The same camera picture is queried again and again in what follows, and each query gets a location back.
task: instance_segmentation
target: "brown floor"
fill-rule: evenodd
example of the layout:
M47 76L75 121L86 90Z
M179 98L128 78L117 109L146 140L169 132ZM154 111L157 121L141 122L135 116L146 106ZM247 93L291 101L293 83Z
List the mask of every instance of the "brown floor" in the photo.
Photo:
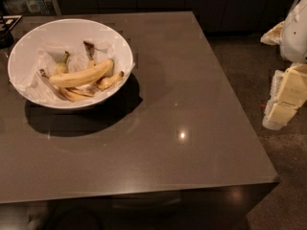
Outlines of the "brown floor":
M233 230L307 229L307 109L302 107L279 131L261 125L271 77L290 63L282 60L278 47L260 44L257 34L208 41L281 180ZM25 207L0 205L0 230L25 229L26 222Z

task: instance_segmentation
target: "bowl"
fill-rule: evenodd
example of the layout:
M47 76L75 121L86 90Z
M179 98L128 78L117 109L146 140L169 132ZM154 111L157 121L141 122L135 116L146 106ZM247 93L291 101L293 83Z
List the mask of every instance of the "bowl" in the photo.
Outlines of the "bowl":
M124 78L94 97L70 102L55 94L55 89L39 75L39 69L50 68L68 51L67 64L75 62L73 71L85 69L88 62L83 42L95 45L94 58L114 60L114 73L123 71ZM55 109L80 109L105 101L127 81L133 69L132 51L127 41L110 27L85 19L61 19L43 24L25 34L13 47L8 63L9 78L14 88L27 100Z

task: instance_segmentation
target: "black object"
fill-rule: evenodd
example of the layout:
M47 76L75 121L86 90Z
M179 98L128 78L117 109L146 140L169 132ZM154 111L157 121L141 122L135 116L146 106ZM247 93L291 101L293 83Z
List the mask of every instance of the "black object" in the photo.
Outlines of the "black object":
M7 26L3 14L0 12L0 49L9 48L14 44L14 39Z

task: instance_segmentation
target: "table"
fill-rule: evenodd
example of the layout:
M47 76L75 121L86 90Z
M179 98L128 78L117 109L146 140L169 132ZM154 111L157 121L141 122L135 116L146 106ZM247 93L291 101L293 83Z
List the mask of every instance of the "table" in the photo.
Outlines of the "table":
M61 18L116 30L136 66L105 103L61 111L24 100L1 62L0 203L94 197L111 198L112 209L144 209L159 202L176 205L177 229L191 222L226 229L278 184L191 12L23 17L12 35Z

